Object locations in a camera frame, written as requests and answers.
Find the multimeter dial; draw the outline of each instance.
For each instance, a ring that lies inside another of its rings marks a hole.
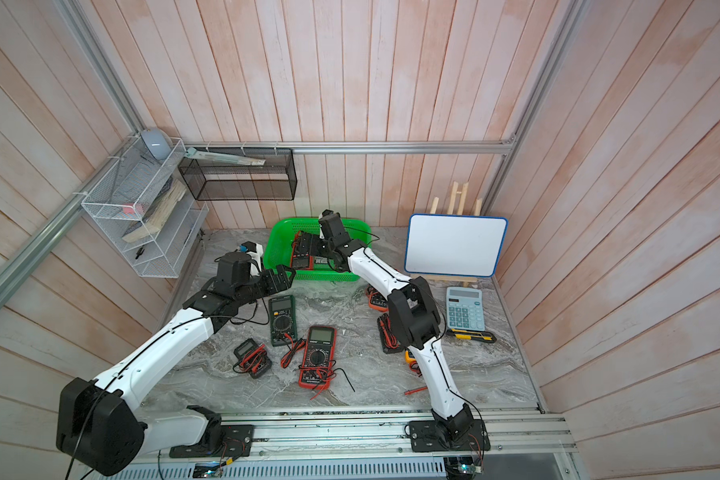
[[[326,362],[326,351],[315,349],[311,353],[309,353],[309,363],[311,363],[313,366],[320,366],[323,363]]]
[[[289,332],[292,324],[293,319],[290,315],[280,313],[275,317],[275,330],[278,332]]]

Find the metal base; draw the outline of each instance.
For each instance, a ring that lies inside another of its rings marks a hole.
[[[502,463],[500,460],[502,457],[517,458],[519,460],[513,460],[517,462],[536,454],[566,455],[576,452],[574,438],[570,434],[565,418],[557,414],[541,414],[535,402],[477,404],[476,407],[480,408],[480,414],[485,420],[485,427],[490,436],[490,450],[485,452],[486,466],[496,462]],[[400,405],[264,407],[231,410],[222,415],[222,426],[240,427],[244,424],[252,424],[256,428],[256,435],[252,437],[250,444],[252,455],[225,466],[224,478],[287,480],[379,478],[378,475],[371,476],[372,470],[366,473],[364,465],[368,465],[369,468],[376,465],[377,473],[381,466],[384,471],[383,478],[421,478],[427,476],[425,472],[430,476],[443,477],[445,472],[440,469],[443,457],[474,454],[445,450],[413,452],[408,424],[427,420],[432,420],[432,412],[428,408]],[[168,468],[174,468],[175,472],[179,472],[177,475],[185,475],[182,478],[189,478],[197,462],[214,460],[218,458],[199,456],[194,459],[184,459],[163,456],[163,475],[166,479],[170,478],[165,473]],[[432,461],[435,461],[439,468],[433,470],[430,463]],[[304,465],[303,475],[301,475],[301,467],[299,467],[299,475],[288,475],[287,467],[295,465],[294,462]],[[414,466],[412,473],[410,468],[413,464],[421,464],[422,467]],[[326,465],[331,469],[333,466],[341,468],[344,465],[344,475],[326,473]],[[130,466],[115,475],[112,480],[158,478],[156,466],[156,452],[136,457]],[[307,471],[308,466],[312,468],[311,473]],[[317,477],[316,472],[319,472],[320,466],[323,467],[324,475]],[[527,476],[527,478],[547,477],[552,478],[553,475]],[[571,480],[571,476],[565,474],[564,470],[560,471],[560,478]]]
[[[454,452],[477,451],[478,448],[484,452],[490,450],[488,436],[483,437],[483,421],[475,420],[472,426],[463,435],[461,445],[449,446],[444,443],[443,428],[435,420],[413,421],[408,424],[408,435],[411,439],[411,450],[414,452],[442,452],[449,450]],[[474,444],[473,436],[480,441],[480,446]]]
[[[251,455],[251,440],[253,439],[253,425],[222,425],[222,448],[208,452],[208,449],[201,445],[177,446],[170,450],[171,458],[239,458]]]

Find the multimeter display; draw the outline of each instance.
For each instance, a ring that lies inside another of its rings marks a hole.
[[[284,310],[286,308],[291,308],[291,299],[288,297],[283,299],[273,299],[270,305],[272,306],[272,310]]]
[[[317,342],[330,342],[333,340],[333,332],[327,329],[312,329],[309,332],[309,339]]]

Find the calculator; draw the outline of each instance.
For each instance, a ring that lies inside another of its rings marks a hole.
[[[450,286],[445,292],[445,299],[448,304],[448,328],[485,330],[483,293],[480,290]]]

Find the white wire shelf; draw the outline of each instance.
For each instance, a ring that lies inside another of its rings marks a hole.
[[[161,162],[135,138],[83,200],[86,212],[106,220],[142,220],[186,153],[180,138],[172,140],[173,149]]]
[[[186,151],[181,139],[173,141],[170,155],[161,162],[141,138],[134,138],[83,201],[86,212],[140,276],[177,278],[208,214],[207,204],[196,204],[187,189],[172,210],[163,207],[176,201],[184,187],[173,172]],[[164,224],[150,225],[150,207],[162,190],[176,196],[170,203],[161,200],[161,206],[155,204],[155,211],[164,208],[162,215],[155,215],[164,219]],[[144,236],[124,240],[127,233],[138,229],[144,229]]]

